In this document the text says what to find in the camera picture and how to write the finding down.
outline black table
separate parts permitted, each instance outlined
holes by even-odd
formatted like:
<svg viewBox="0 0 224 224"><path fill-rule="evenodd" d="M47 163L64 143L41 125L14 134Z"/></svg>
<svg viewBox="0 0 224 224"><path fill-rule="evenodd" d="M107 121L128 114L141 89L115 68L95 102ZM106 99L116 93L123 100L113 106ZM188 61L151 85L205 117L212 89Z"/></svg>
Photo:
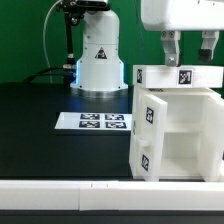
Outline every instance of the black table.
<svg viewBox="0 0 224 224"><path fill-rule="evenodd" d="M90 99L63 85L0 85L0 179L129 178L130 131L57 131L60 112L130 113L128 97Z"/></svg>
<svg viewBox="0 0 224 224"><path fill-rule="evenodd" d="M132 180L130 132L54 129L60 112L131 113L131 92L94 100L72 95L62 85L0 84L0 179ZM0 211L1 224L223 222L223 212Z"/></svg>

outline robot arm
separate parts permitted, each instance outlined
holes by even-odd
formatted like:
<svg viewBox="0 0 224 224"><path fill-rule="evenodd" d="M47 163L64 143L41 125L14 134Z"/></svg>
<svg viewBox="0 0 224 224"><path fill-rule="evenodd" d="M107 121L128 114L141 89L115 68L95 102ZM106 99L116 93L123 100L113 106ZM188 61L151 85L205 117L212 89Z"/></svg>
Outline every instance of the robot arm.
<svg viewBox="0 0 224 224"><path fill-rule="evenodd" d="M167 66L179 66L180 31L201 30L199 60L209 62L224 29L224 0L141 0L141 18L146 30L162 31Z"/></svg>

